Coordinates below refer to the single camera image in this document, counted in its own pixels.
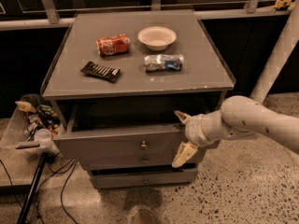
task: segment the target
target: drawer front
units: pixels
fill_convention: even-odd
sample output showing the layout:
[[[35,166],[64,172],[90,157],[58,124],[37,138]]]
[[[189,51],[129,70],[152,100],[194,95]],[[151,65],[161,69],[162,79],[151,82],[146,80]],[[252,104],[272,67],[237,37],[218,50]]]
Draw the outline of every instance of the drawer front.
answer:
[[[98,169],[169,163],[182,140],[185,140],[183,130],[173,129],[110,136],[83,133],[81,136],[57,137],[54,142],[66,158],[78,159],[86,169],[88,165]]]
[[[167,185],[191,183],[197,176],[197,168],[169,172],[163,174],[143,175],[91,175],[91,181],[96,189],[115,189],[125,187],[140,187],[150,185]]]
[[[102,157],[95,159],[80,158],[80,165],[84,170],[104,170],[127,167],[148,167],[170,164],[174,159],[173,151],[164,153],[129,155],[121,157]]]

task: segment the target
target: chocolate bar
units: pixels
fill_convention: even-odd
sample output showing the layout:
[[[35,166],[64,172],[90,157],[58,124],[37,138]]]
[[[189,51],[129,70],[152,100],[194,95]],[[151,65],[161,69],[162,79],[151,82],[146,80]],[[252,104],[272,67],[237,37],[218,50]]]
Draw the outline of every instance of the chocolate bar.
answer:
[[[93,62],[88,62],[80,71],[86,76],[99,77],[112,83],[121,75],[120,69],[103,66]]]

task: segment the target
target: cable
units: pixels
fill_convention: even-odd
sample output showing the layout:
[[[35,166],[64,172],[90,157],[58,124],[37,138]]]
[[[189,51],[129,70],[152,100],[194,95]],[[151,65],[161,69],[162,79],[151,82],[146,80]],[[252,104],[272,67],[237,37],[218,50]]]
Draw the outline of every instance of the cable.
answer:
[[[67,210],[66,210],[65,207],[64,207],[63,194],[64,194],[64,188],[65,188],[65,186],[66,186],[66,183],[67,183],[67,181],[69,180],[69,178],[71,177],[71,175],[74,173],[74,170],[75,170],[75,168],[76,168],[77,163],[78,163],[78,161],[75,161],[75,162],[73,163],[73,169],[72,169],[71,173],[68,175],[67,179],[65,180],[65,182],[64,182],[64,186],[63,186],[63,189],[62,189],[62,192],[61,192],[61,194],[60,194],[60,202],[61,202],[61,204],[62,204],[62,208],[64,209],[64,211],[65,211],[65,213],[68,215],[68,217],[70,217],[70,218],[74,221],[74,223],[76,223],[76,224],[78,224],[78,223],[76,222],[76,220],[75,220],[75,219],[74,219],[74,218],[67,212]]]
[[[39,193],[39,190],[40,188],[50,179],[52,178],[53,176],[59,174],[59,175],[63,175],[65,173],[67,173],[73,166],[73,164],[75,163],[75,160],[71,160],[69,162],[67,162],[66,164],[64,164],[63,166],[61,166],[58,170],[54,171],[50,176],[48,176],[45,180],[42,181],[42,183],[39,185],[37,191],[36,191],[36,213],[37,213],[37,218],[40,219],[40,221],[42,223],[44,223],[43,219],[42,219],[42,216],[40,215],[39,213],[39,209],[38,209],[38,193]]]
[[[12,184],[12,181],[11,181],[11,177],[10,177],[10,175],[9,175],[9,172],[7,171],[7,167],[4,165],[4,163],[2,162],[1,159],[0,159],[0,162],[1,162],[1,164],[2,164],[2,166],[3,166],[3,168],[4,168],[4,170],[5,170],[5,172],[6,172],[6,174],[7,174],[7,177],[8,177],[9,182],[10,182],[10,186],[13,187],[13,184]],[[16,202],[19,204],[20,208],[22,208],[21,203],[20,203],[20,201],[18,200],[17,196],[16,196],[16,195],[13,195],[13,196],[14,196]]]

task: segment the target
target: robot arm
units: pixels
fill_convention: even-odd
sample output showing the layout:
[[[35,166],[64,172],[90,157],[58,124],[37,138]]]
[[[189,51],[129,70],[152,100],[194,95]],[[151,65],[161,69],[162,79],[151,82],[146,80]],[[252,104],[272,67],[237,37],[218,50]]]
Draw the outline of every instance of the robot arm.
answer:
[[[175,111],[186,125],[188,143],[181,143],[173,167],[190,159],[199,147],[217,140],[235,140],[255,133],[263,134],[299,154],[299,119],[281,115],[243,96],[225,100],[220,110],[197,116]]]

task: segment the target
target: white bowl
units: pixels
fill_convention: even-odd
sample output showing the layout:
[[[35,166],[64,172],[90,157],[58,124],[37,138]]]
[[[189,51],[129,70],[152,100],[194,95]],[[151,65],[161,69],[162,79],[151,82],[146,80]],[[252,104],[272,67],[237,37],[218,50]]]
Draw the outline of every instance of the white bowl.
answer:
[[[177,35],[168,28],[152,26],[140,31],[138,39],[149,49],[163,50],[177,39]]]

